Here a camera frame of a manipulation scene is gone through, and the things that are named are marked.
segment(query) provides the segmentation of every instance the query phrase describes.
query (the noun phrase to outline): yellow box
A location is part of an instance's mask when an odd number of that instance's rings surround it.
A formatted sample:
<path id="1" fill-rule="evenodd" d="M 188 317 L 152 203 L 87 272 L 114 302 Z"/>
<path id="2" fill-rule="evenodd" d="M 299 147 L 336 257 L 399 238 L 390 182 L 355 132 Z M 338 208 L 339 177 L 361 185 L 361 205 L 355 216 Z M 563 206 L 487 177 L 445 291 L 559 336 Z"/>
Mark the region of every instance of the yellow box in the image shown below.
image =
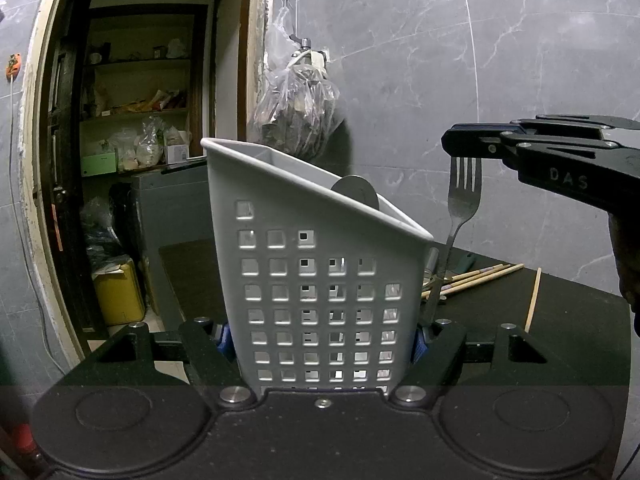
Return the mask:
<path id="1" fill-rule="evenodd" d="M 95 276 L 94 287 L 107 326 L 144 319 L 145 308 L 133 260 L 129 259 L 111 272 Z"/>

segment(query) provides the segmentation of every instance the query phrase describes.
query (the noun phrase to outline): square hole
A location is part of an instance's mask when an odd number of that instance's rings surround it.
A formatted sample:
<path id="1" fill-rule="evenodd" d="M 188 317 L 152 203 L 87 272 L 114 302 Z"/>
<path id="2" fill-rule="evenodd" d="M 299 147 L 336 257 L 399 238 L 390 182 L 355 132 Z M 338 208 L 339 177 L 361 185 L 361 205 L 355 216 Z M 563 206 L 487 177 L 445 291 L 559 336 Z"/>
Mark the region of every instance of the square hole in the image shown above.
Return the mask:
<path id="1" fill-rule="evenodd" d="M 344 332 L 329 332 L 329 345 L 331 346 L 344 345 Z"/>
<path id="2" fill-rule="evenodd" d="M 366 370 L 354 370 L 353 371 L 353 380 L 354 381 L 366 381 L 367 380 L 367 371 Z"/>
<path id="3" fill-rule="evenodd" d="M 278 361 L 281 365 L 293 364 L 293 352 L 278 352 Z"/>
<path id="4" fill-rule="evenodd" d="M 276 332 L 276 345 L 291 346 L 293 345 L 293 335 L 291 332 Z"/>
<path id="5" fill-rule="evenodd" d="M 264 324 L 264 312 L 261 308 L 250 308 L 248 311 L 249 323 L 252 325 Z"/>
<path id="6" fill-rule="evenodd" d="M 261 381 L 273 381 L 271 370 L 258 370 L 258 379 Z"/>
<path id="7" fill-rule="evenodd" d="M 358 276 L 373 276 L 376 273 L 376 261 L 373 258 L 358 260 Z"/>
<path id="8" fill-rule="evenodd" d="M 315 352 L 305 352 L 302 355 L 304 359 L 305 365 L 319 365 L 320 364 L 320 356 Z"/>
<path id="9" fill-rule="evenodd" d="M 287 261 L 282 258 L 272 258 L 269 260 L 269 274 L 271 276 L 286 276 Z"/>
<path id="10" fill-rule="evenodd" d="M 268 365 L 270 362 L 269 353 L 268 352 L 254 352 L 254 360 L 258 364 Z"/>
<path id="11" fill-rule="evenodd" d="M 317 299 L 315 285 L 300 285 L 300 301 L 315 301 Z"/>
<path id="12" fill-rule="evenodd" d="M 344 285 L 329 285 L 329 301 L 344 301 L 346 288 Z"/>
<path id="13" fill-rule="evenodd" d="M 317 310 L 303 310 L 300 314 L 303 325 L 317 325 L 318 324 L 318 311 Z"/>
<path id="14" fill-rule="evenodd" d="M 247 200 L 236 202 L 236 218 L 238 220 L 252 220 L 254 218 L 254 205 Z"/>
<path id="15" fill-rule="evenodd" d="M 281 370 L 280 376 L 285 383 L 292 383 L 296 380 L 295 370 Z"/>
<path id="16" fill-rule="evenodd" d="M 369 352 L 356 352 L 353 354 L 353 363 L 357 365 L 365 365 L 369 362 Z"/>
<path id="17" fill-rule="evenodd" d="M 397 323 L 398 322 L 398 309 L 386 308 L 382 311 L 383 323 Z"/>
<path id="18" fill-rule="evenodd" d="M 329 311 L 330 325 L 344 325 L 344 311 L 342 309 L 333 309 Z"/>
<path id="19" fill-rule="evenodd" d="M 383 330 L 381 343 L 383 345 L 393 345 L 395 342 L 396 342 L 396 331 Z"/>
<path id="20" fill-rule="evenodd" d="M 273 301 L 289 301 L 287 285 L 271 285 L 271 298 Z"/>
<path id="21" fill-rule="evenodd" d="M 331 365 L 343 365 L 344 364 L 344 352 L 331 352 L 329 354 L 329 364 L 331 364 Z"/>
<path id="22" fill-rule="evenodd" d="M 318 332 L 304 332 L 302 344 L 304 346 L 318 346 Z"/>
<path id="23" fill-rule="evenodd" d="M 267 247 L 270 249 L 284 249 L 285 247 L 284 231 L 274 230 L 267 231 Z"/>
<path id="24" fill-rule="evenodd" d="M 346 272 L 344 258 L 329 258 L 329 276 L 344 276 Z"/>
<path id="25" fill-rule="evenodd" d="M 371 344 L 371 332 L 356 332 L 356 345 L 365 346 Z"/>
<path id="26" fill-rule="evenodd" d="M 316 236 L 310 229 L 298 231 L 298 248 L 311 249 L 316 246 Z"/>
<path id="27" fill-rule="evenodd" d="M 245 285 L 244 298 L 247 301 L 260 301 L 260 285 Z"/>
<path id="28" fill-rule="evenodd" d="M 394 353 L 391 350 L 383 350 L 378 355 L 379 363 L 392 363 L 394 360 Z"/>
<path id="29" fill-rule="evenodd" d="M 258 275 L 258 260 L 254 258 L 243 258 L 241 262 L 243 276 Z"/>
<path id="30" fill-rule="evenodd" d="M 373 301 L 373 285 L 370 283 L 361 283 L 358 285 L 356 299 L 358 301 Z"/>
<path id="31" fill-rule="evenodd" d="M 320 372 L 318 370 L 306 370 L 305 381 L 307 383 L 317 383 L 320 380 Z"/>
<path id="32" fill-rule="evenodd" d="M 264 332 L 251 332 L 251 342 L 254 345 L 266 345 L 267 335 Z"/>
<path id="33" fill-rule="evenodd" d="M 385 300 L 395 301 L 399 300 L 402 293 L 402 286 L 400 283 L 387 283 L 385 285 Z"/>
<path id="34" fill-rule="evenodd" d="M 291 324 L 291 314 L 285 308 L 276 308 L 273 311 L 273 322 L 276 325 Z"/>
<path id="35" fill-rule="evenodd" d="M 238 231 L 238 246 L 241 249 L 255 249 L 255 231 Z"/>
<path id="36" fill-rule="evenodd" d="M 356 311 L 356 323 L 359 325 L 369 325 L 373 322 L 373 312 L 370 308 L 359 308 Z"/>
<path id="37" fill-rule="evenodd" d="M 300 258 L 298 261 L 298 274 L 300 276 L 315 276 L 316 261 L 313 258 Z"/>

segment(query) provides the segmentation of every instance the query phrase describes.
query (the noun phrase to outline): screw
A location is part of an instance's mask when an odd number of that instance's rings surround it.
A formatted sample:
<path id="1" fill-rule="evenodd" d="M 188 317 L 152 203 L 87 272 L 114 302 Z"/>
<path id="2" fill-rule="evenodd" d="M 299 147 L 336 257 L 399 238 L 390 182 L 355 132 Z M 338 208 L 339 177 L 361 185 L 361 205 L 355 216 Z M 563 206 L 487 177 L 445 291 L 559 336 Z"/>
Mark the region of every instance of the screw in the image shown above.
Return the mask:
<path id="1" fill-rule="evenodd" d="M 333 404 L 332 401 L 330 401 L 329 399 L 318 399 L 316 400 L 316 402 L 314 402 L 316 408 L 320 408 L 321 410 L 324 410 L 325 408 L 328 408 L 329 406 L 331 406 Z"/>
<path id="2" fill-rule="evenodd" d="M 427 392 L 420 386 L 398 386 L 394 390 L 394 395 L 397 400 L 412 404 L 423 400 L 427 396 Z"/>
<path id="3" fill-rule="evenodd" d="M 220 390 L 220 400 L 229 404 L 243 404 L 251 399 L 251 391 L 244 386 L 227 386 Z"/>

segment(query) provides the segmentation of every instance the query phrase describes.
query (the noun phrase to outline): door frame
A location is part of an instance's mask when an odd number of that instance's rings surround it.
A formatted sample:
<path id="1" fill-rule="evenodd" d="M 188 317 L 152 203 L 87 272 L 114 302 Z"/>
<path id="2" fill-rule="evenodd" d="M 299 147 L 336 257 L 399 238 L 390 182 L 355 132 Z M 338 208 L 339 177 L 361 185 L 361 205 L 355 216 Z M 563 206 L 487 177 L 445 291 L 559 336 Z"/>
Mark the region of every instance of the door frame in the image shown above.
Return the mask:
<path id="1" fill-rule="evenodd" d="M 239 64 L 238 93 L 239 105 L 240 101 L 244 104 L 245 118 L 250 117 L 260 93 L 264 33 L 273 7 L 272 2 L 273 0 L 242 0 L 239 56 L 246 59 L 246 64 L 244 67 Z M 66 0 L 41 0 L 38 6 L 29 51 L 23 64 L 25 72 L 18 136 L 18 145 L 23 147 L 23 151 L 18 160 L 18 172 L 22 212 L 26 221 L 26 244 L 36 294 L 47 311 L 69 365 L 74 367 L 84 358 L 84 352 L 66 309 L 49 245 L 40 189 L 39 149 L 42 89 L 45 78 L 49 77 L 45 73 L 45 60 L 52 46 L 50 40 L 54 33 L 55 17 L 64 9 L 65 3 Z"/>

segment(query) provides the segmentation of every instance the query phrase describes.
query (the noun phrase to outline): metal fork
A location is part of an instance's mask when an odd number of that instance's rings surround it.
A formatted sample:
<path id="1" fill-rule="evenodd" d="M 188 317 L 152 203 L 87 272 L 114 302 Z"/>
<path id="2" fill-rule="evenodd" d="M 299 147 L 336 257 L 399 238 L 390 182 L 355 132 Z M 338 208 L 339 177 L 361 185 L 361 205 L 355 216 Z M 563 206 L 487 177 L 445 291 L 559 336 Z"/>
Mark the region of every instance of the metal fork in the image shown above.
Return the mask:
<path id="1" fill-rule="evenodd" d="M 451 170 L 449 171 L 449 216 L 451 218 L 451 231 L 447 238 L 447 244 L 442 251 L 440 265 L 435 282 L 431 288 L 429 299 L 424 311 L 424 326 L 430 327 L 436 313 L 440 299 L 440 289 L 444 282 L 444 274 L 449 264 L 449 253 L 460 228 L 478 211 L 480 195 L 482 193 L 482 159 L 451 157 Z"/>

